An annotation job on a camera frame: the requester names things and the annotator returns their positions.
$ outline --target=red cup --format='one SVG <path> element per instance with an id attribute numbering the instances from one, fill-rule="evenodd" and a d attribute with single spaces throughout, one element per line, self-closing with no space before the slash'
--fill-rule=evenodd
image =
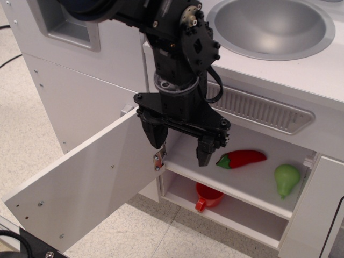
<path id="1" fill-rule="evenodd" d="M 215 207 L 225 195 L 223 192 L 207 187 L 201 183 L 196 184 L 196 191 L 199 199 L 195 209 L 199 212 L 203 212 L 205 207 Z"/>

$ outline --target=mug handle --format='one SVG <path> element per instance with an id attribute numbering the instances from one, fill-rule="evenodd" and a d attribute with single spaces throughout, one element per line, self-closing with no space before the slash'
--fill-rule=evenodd
<path id="1" fill-rule="evenodd" d="M 205 199 L 203 198 L 198 199 L 195 209 L 199 212 L 203 212 L 204 208 L 205 208 Z"/>

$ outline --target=white countertop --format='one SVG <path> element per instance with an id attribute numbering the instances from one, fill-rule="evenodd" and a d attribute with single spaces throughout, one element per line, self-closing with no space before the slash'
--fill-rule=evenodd
<path id="1" fill-rule="evenodd" d="M 204 0 L 205 16 L 219 2 Z M 221 59 L 214 63 L 220 76 L 239 81 L 249 77 L 251 83 L 259 82 L 258 87 L 344 111 L 344 1 L 309 2 L 326 11 L 334 21 L 335 38 L 325 50 L 298 60 L 265 61 L 221 47 Z"/>

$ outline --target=metal sink bowl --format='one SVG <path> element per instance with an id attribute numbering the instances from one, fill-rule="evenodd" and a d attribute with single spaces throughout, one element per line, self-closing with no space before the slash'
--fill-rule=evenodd
<path id="1" fill-rule="evenodd" d="M 212 8 L 207 21 L 225 48 L 272 61 L 317 54 L 335 35 L 324 10 L 293 0 L 224 0 Z"/>

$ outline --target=black cable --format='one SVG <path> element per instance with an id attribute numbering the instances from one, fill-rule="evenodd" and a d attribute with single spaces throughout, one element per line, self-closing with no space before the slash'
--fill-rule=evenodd
<path id="1" fill-rule="evenodd" d="M 12 231 L 8 231 L 8 230 L 0 230 L 0 235 L 4 235 L 6 237 L 12 237 L 12 238 L 19 240 L 23 244 L 23 246 L 25 247 L 25 249 L 27 251 L 27 258 L 33 258 L 32 249 L 31 249 L 30 244 L 21 235 L 15 233 L 15 232 L 12 232 Z"/>
<path id="2" fill-rule="evenodd" d="M 11 61 L 13 61 L 14 59 L 19 58 L 19 57 L 21 57 L 21 56 L 22 56 L 22 54 L 16 55 L 15 57 L 11 58 L 10 60 L 8 60 L 8 61 L 4 62 L 2 65 L 0 65 L 0 68 L 3 68 L 6 64 L 8 64 L 9 62 L 11 62 Z"/>
<path id="3" fill-rule="evenodd" d="M 204 97 L 204 100 L 207 103 L 215 103 L 215 102 L 217 102 L 217 101 L 219 101 L 221 99 L 222 94 L 224 93 L 224 86 L 222 84 L 222 80 L 221 80 L 220 76 L 216 73 L 214 68 L 209 66 L 208 69 L 207 69 L 207 72 L 215 79 L 217 84 L 220 86 L 220 92 L 219 92 L 219 94 L 217 94 L 215 97 L 213 97 L 211 99 L 207 99 L 206 97 Z"/>
<path id="4" fill-rule="evenodd" d="M 3 26 L 0 26 L 0 30 L 2 30 L 3 28 L 11 28 L 10 25 L 3 25 Z"/>

